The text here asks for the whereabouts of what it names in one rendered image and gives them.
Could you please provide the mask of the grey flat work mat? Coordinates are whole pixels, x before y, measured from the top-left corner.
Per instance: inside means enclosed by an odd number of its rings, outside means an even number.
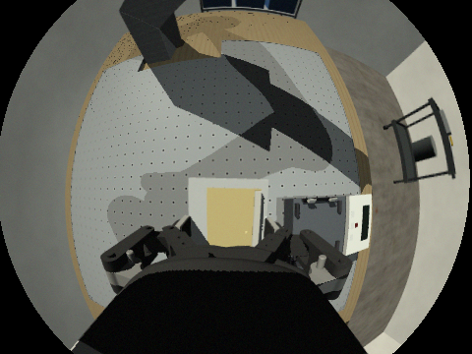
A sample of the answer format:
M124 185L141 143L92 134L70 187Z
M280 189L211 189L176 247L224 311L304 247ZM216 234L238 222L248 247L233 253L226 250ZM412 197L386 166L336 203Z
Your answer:
M71 178L76 256L89 298L117 295L100 256L188 210L188 178L268 179L267 217L284 199L361 195L338 91L318 52L221 40L221 57L103 71L79 131Z

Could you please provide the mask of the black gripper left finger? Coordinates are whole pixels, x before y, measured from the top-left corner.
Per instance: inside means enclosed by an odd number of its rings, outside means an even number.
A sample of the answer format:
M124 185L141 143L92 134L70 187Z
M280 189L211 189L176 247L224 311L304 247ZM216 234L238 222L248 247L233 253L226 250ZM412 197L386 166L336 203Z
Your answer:
M133 276L149 266L158 253L166 253L167 259L177 256L179 260L209 257L208 252L191 239L191 216L184 215L162 229L154 231L153 226L143 226L100 256L116 294Z

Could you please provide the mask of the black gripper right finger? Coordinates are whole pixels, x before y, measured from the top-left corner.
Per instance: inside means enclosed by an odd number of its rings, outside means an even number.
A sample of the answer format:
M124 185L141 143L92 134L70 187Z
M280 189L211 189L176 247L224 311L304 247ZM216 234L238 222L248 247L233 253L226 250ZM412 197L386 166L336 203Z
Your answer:
M327 300L337 299L353 265L352 261L312 230L301 230L300 235L291 232L267 217L264 239L255 247L247 249L241 259L271 264L274 258L286 262L288 256L296 256L298 263Z

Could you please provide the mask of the black dock with white console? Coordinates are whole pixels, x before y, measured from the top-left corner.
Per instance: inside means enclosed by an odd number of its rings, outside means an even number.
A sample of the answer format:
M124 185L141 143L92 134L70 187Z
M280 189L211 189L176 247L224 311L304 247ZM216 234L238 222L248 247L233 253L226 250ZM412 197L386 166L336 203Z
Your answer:
M283 228L315 231L345 256L369 248L371 221L372 194L284 199Z

